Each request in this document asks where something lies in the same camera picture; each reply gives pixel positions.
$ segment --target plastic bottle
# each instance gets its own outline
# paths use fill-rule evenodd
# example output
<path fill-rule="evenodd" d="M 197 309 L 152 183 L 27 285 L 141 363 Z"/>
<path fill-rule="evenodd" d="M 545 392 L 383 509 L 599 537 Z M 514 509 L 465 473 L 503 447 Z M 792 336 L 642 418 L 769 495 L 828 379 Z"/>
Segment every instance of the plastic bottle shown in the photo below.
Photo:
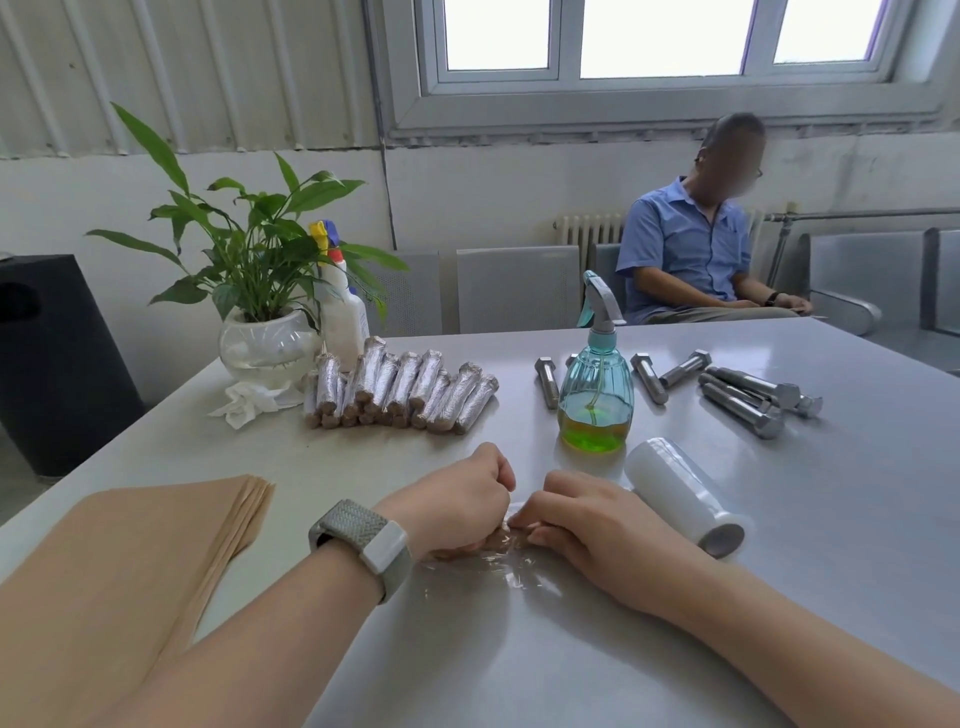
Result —
<path fill-rule="evenodd" d="M 584 273 L 587 299 L 578 326 L 593 320 L 587 347 L 566 370 L 557 418 L 560 436 L 577 449 L 610 452 L 623 446 L 634 416 L 630 367 L 616 350 L 616 328 L 626 322 L 607 284 Z"/>

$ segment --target wristwatch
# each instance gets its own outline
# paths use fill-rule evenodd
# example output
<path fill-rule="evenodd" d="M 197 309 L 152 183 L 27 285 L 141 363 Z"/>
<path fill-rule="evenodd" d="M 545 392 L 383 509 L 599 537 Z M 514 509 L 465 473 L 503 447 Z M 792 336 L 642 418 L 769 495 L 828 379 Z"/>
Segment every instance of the wristwatch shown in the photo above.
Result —
<path fill-rule="evenodd" d="M 414 566 L 407 548 L 407 533 L 394 521 L 344 498 L 310 528 L 310 550 L 331 539 L 353 547 L 360 560 L 383 585 L 383 604 L 403 584 Z"/>

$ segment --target foil-wrapped item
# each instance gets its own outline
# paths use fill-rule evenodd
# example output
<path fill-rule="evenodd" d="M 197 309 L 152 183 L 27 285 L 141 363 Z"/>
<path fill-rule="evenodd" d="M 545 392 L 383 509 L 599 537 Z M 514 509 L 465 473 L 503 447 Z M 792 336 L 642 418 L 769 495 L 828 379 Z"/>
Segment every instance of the foil-wrapped item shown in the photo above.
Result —
<path fill-rule="evenodd" d="M 396 377 L 396 369 L 398 366 L 399 360 L 396 358 L 396 354 L 386 353 L 383 355 L 383 361 L 380 362 L 380 369 L 376 373 L 376 386 L 373 388 L 373 398 L 364 404 L 364 411 L 367 414 L 376 416 L 378 412 L 384 409 L 383 405 L 387 402 L 387 395 L 390 394 L 390 389 L 394 386 L 394 378 Z"/>
<path fill-rule="evenodd" d="M 340 422 L 344 419 L 344 390 L 347 389 L 347 377 L 346 375 L 337 375 L 337 386 L 336 386 L 336 397 L 337 404 L 333 412 L 330 414 L 323 414 L 320 418 L 320 425 L 324 429 L 333 429 L 334 427 L 339 427 Z"/>
<path fill-rule="evenodd" d="M 446 389 L 444 398 L 437 405 L 437 411 L 434 412 L 426 421 L 426 428 L 431 432 L 448 432 L 453 428 L 457 421 L 460 410 L 463 409 L 470 392 L 480 381 L 480 375 L 483 374 L 480 367 L 473 362 L 466 362 L 460 367 L 456 378 Z"/>
<path fill-rule="evenodd" d="M 347 389 L 344 390 L 344 420 L 354 420 L 356 424 L 357 417 L 360 416 L 360 405 L 356 401 L 357 382 L 360 377 L 360 370 L 363 367 L 364 354 L 357 356 L 356 366 L 347 377 Z"/>
<path fill-rule="evenodd" d="M 337 392 L 340 381 L 340 359 L 332 353 L 317 357 L 317 411 L 332 415 L 343 393 Z"/>
<path fill-rule="evenodd" d="M 410 390 L 417 380 L 417 368 L 420 366 L 420 356 L 414 352 L 404 352 L 400 355 L 396 370 L 394 386 L 390 390 L 385 409 L 392 415 L 403 415 L 407 411 L 407 401 L 410 399 Z"/>
<path fill-rule="evenodd" d="M 457 415 L 456 422 L 453 423 L 453 431 L 458 435 L 464 435 L 473 427 L 483 408 L 493 396 L 493 393 L 500 388 L 500 382 L 493 375 L 483 375 L 480 377 L 480 383 L 477 384 L 467 401 L 464 402 L 463 409 Z"/>
<path fill-rule="evenodd" d="M 437 373 L 437 380 L 433 384 L 433 389 L 430 390 L 430 396 L 427 398 L 426 404 L 422 409 L 414 410 L 414 413 L 410 416 L 410 425 L 416 429 L 426 429 L 427 420 L 430 419 L 430 415 L 437 411 L 437 406 L 444 398 L 446 389 L 450 386 L 451 381 L 452 377 L 450 373 L 446 369 L 440 369 Z"/>
<path fill-rule="evenodd" d="M 410 389 L 410 406 L 414 410 L 423 409 L 430 399 L 430 392 L 437 381 L 437 375 L 444 365 L 444 356 L 436 350 L 430 349 L 420 358 L 420 371 L 417 380 Z"/>
<path fill-rule="evenodd" d="M 356 399 L 362 404 L 373 399 L 376 392 L 376 382 L 384 354 L 387 352 L 387 342 L 379 336 L 371 336 L 363 344 L 363 365 L 357 378 Z"/>

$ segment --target forearm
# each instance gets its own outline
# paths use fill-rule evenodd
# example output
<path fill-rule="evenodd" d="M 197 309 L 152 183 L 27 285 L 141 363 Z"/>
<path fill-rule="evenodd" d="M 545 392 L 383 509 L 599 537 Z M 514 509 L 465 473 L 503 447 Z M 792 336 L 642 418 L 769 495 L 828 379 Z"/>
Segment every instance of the forearm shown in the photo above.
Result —
<path fill-rule="evenodd" d="M 349 546 L 301 561 L 98 728 L 300 728 L 379 601 Z"/>
<path fill-rule="evenodd" d="M 955 726 L 960 695 L 718 564 L 698 608 L 676 619 L 806 726 Z"/>

